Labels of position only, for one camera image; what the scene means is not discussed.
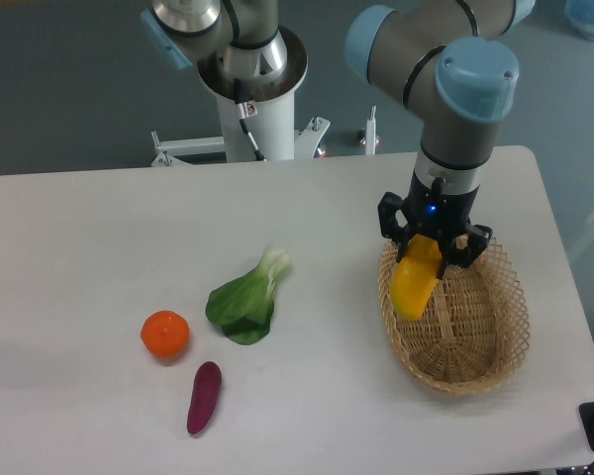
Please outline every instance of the wicker basket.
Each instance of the wicker basket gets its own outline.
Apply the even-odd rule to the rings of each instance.
[[[517,273],[495,238],[466,270],[448,269],[425,309],[397,317],[389,282],[396,247],[381,255],[378,290],[394,352],[421,383],[454,395],[488,391],[522,364],[529,348],[528,309]]]

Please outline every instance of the green leafy vegetable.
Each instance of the green leafy vegetable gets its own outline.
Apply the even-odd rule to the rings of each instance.
[[[270,331],[275,286],[289,269],[288,252],[276,245],[267,247],[252,271],[209,294],[207,319],[236,343],[260,341]]]

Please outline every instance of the yellow object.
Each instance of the yellow object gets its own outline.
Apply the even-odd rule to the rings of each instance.
[[[400,318],[418,320],[423,315],[439,282],[442,262],[437,242],[421,235],[412,237],[389,284],[392,305]]]

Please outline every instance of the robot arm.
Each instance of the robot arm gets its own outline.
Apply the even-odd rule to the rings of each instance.
[[[421,151],[407,198],[386,193],[378,207],[381,233],[399,244],[434,239],[448,265],[468,267],[492,230],[469,213],[503,118],[513,102],[519,64],[489,42],[532,10],[534,0],[430,0],[407,15],[365,10],[346,38],[352,69],[424,122]],[[400,227],[396,212],[407,224]],[[456,239],[468,236],[467,246]]]
[[[187,57],[232,44],[259,48],[277,34],[277,0],[152,0],[151,13]]]

